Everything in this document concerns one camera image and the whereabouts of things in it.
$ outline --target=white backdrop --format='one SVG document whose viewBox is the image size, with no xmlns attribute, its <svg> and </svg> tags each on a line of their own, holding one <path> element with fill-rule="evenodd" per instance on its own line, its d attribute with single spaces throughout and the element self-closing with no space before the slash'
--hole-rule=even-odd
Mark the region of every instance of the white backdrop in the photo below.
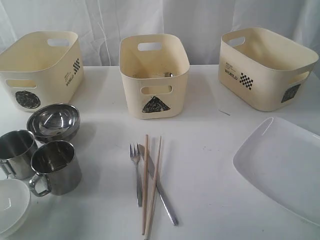
<svg viewBox="0 0 320 240">
<path fill-rule="evenodd" d="M 64 30 L 79 35 L 84 65 L 118 65 L 121 39 L 168 33 L 191 64 L 218 64 L 222 34 L 258 26 L 320 54 L 319 12 L 320 0 L 0 0 L 0 52 L 27 33 Z"/>
</svg>

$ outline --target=knife handle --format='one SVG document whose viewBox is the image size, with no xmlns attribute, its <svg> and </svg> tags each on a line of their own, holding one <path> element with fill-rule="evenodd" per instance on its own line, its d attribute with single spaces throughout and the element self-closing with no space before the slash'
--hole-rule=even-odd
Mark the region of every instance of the knife handle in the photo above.
<svg viewBox="0 0 320 240">
<path fill-rule="evenodd" d="M 165 191 L 164 191 L 159 179 L 157 179 L 157 181 L 156 181 L 156 188 L 158 189 L 161 201 L 163 202 L 164 208 L 165 208 L 166 212 L 168 213 L 168 216 L 169 216 L 171 222 L 173 223 L 174 226 L 179 225 L 179 222 L 178 222 L 178 219 L 177 219 L 176 214 L 174 212 L 174 209 L 170 205 L 169 199 L 168 199 L 167 195 L 165 194 Z"/>
</svg>

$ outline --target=stainless steel mug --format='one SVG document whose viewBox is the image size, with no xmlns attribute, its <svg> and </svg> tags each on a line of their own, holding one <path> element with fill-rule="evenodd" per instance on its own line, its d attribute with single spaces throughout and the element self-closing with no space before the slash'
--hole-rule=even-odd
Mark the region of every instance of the stainless steel mug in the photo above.
<svg viewBox="0 0 320 240">
<path fill-rule="evenodd" d="M 35 175 L 29 181 L 29 189 L 37 197 L 71 192 L 82 177 L 74 146 L 63 140 L 51 141 L 35 151 L 31 167 Z M 46 187 L 42 192 L 37 192 L 35 188 L 39 180 Z"/>
<path fill-rule="evenodd" d="M 31 157 L 38 149 L 35 136 L 28 130 L 17 130 L 0 137 L 0 167 L 14 179 L 24 180 L 35 172 L 31 168 Z"/>
</svg>

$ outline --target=cream plastic bin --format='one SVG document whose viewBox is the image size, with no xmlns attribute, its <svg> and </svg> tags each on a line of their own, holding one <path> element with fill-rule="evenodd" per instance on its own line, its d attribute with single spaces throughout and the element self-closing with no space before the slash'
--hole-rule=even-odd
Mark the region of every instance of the cream plastic bin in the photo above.
<svg viewBox="0 0 320 240">
<path fill-rule="evenodd" d="M 121 41 L 120 72 L 129 113 L 138 119 L 168 118 L 184 106 L 189 60 L 176 36 L 130 36 Z"/>
<path fill-rule="evenodd" d="M 232 41 L 242 42 L 231 46 Z M 246 28 L 222 36 L 218 78 L 253 108 L 268 112 L 297 97 L 318 59 L 284 36 Z"/>
<path fill-rule="evenodd" d="M 83 76 L 78 35 L 74 32 L 32 32 L 0 55 L 0 80 L 24 111 L 68 103 Z"/>
</svg>

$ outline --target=chopstick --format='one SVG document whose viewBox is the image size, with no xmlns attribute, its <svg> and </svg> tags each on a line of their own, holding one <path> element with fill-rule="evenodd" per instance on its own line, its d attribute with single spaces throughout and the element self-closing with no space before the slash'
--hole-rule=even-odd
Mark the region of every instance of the chopstick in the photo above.
<svg viewBox="0 0 320 240">
<path fill-rule="evenodd" d="M 149 205 L 149 212 L 148 212 L 148 214 L 147 214 L 147 222 L 146 222 L 146 226 L 145 226 L 145 236 L 144 236 L 144 240 L 148 240 L 148 238 L 149 238 L 151 218 L 152 218 L 152 213 L 153 213 L 153 209 L 154 209 L 156 186 L 157 186 L 157 178 L 158 178 L 159 159 L 160 159 L 160 151 L 161 151 L 161 140 L 162 140 L 162 137 L 160 136 L 158 156 L 157 156 L 157 159 L 156 159 L 155 171 L 154 171 L 154 176 L 153 176 L 151 202 L 150 202 L 150 205 Z"/>
<path fill-rule="evenodd" d="M 144 169 L 143 169 L 143 192 L 142 192 L 142 235 L 145 235 L 147 203 L 148 203 L 148 134 L 144 141 Z"/>
</svg>

